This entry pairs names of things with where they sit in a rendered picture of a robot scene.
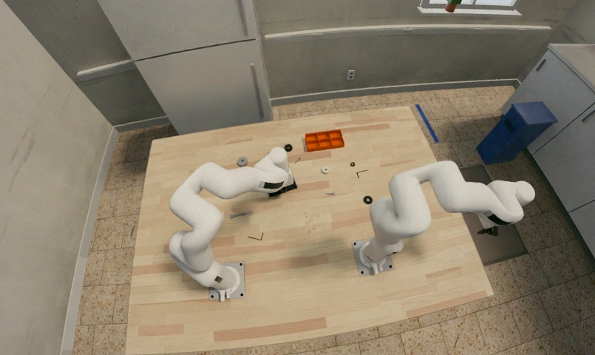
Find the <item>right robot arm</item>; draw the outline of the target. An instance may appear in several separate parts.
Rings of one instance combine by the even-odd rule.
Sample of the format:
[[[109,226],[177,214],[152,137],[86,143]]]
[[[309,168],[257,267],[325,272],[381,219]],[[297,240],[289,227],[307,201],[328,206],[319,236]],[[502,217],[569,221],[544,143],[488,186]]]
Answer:
[[[431,214],[420,186],[428,181],[443,210],[474,212],[493,226],[520,221],[523,218],[521,207],[535,196],[533,187],[525,181],[496,180],[487,186],[465,182],[452,161],[431,163],[397,174],[389,181],[392,198],[383,197],[370,205],[375,237],[359,252],[361,262],[373,268],[375,275],[379,274],[377,268],[383,271],[381,266],[388,256],[402,250],[403,239],[422,234],[430,227]]]

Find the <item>orange compartment tray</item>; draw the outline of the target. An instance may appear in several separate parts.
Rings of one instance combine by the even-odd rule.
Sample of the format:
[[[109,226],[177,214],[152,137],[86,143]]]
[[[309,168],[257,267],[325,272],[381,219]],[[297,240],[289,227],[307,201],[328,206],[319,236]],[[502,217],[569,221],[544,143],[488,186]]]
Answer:
[[[318,139],[318,140],[316,140],[316,139]],[[323,131],[323,132],[307,133],[305,136],[305,140],[306,140],[308,152],[322,151],[322,150],[327,150],[327,149],[344,148],[344,145],[345,145],[340,129]],[[334,145],[334,144],[336,144],[336,145]]]

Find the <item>black flat plate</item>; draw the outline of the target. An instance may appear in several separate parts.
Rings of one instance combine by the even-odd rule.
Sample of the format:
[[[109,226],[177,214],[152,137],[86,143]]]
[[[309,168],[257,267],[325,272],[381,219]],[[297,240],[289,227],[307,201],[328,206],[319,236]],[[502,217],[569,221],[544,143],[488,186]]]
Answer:
[[[296,185],[296,182],[295,182],[295,181],[293,181],[293,184],[291,184],[291,185],[289,185],[289,186],[288,186],[288,188],[287,188],[287,191],[286,191],[286,192],[288,192],[288,191],[290,191],[290,190],[293,190],[293,189],[297,189],[297,185]],[[279,194],[281,194],[281,193],[284,193],[284,192],[277,191],[277,192],[274,192],[274,193],[268,193],[268,194],[269,194],[269,196],[270,196],[270,197],[273,197],[273,196],[275,196],[275,195],[279,195]]]

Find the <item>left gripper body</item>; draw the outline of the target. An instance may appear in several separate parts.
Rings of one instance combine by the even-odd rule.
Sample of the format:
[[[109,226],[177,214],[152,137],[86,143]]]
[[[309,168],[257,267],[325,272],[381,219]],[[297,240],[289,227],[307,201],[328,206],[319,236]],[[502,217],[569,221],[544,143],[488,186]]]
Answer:
[[[289,168],[289,167],[288,167],[288,168]],[[288,172],[288,182],[286,183],[286,185],[285,185],[285,186],[289,186],[289,185],[291,185],[291,184],[293,184],[293,175],[292,175],[292,171],[291,171],[291,170],[290,170],[290,168],[289,168],[289,172]],[[285,186],[284,186],[284,187],[285,187]]]

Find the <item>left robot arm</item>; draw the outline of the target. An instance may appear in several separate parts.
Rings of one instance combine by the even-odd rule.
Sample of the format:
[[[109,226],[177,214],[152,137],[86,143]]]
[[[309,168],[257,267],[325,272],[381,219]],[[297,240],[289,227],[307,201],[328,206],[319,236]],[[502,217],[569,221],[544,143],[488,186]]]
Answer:
[[[190,277],[205,287],[215,288],[220,302],[225,301],[225,294],[230,298],[229,294],[238,289],[240,275],[235,268],[214,260],[210,242],[220,230],[222,214],[198,194],[205,189],[229,200],[246,192],[274,193],[286,185],[288,172],[287,152],[276,147],[254,168],[227,170],[212,162],[204,163],[171,196],[171,212],[194,230],[176,233],[169,242],[169,253]]]

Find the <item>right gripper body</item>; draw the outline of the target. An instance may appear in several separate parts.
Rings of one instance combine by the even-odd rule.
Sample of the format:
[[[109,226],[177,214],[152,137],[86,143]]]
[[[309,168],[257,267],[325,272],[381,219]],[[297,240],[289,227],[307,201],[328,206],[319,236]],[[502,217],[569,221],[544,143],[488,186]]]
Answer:
[[[478,217],[479,217],[479,216],[478,216]],[[479,217],[479,219],[480,219],[480,221],[481,221],[481,223],[482,223],[482,225],[483,225],[483,227],[484,227],[485,229],[490,229],[491,227],[493,227],[493,225],[491,225],[491,224],[487,223],[487,222],[486,222],[485,220],[483,220],[482,218],[480,218],[480,217]]]

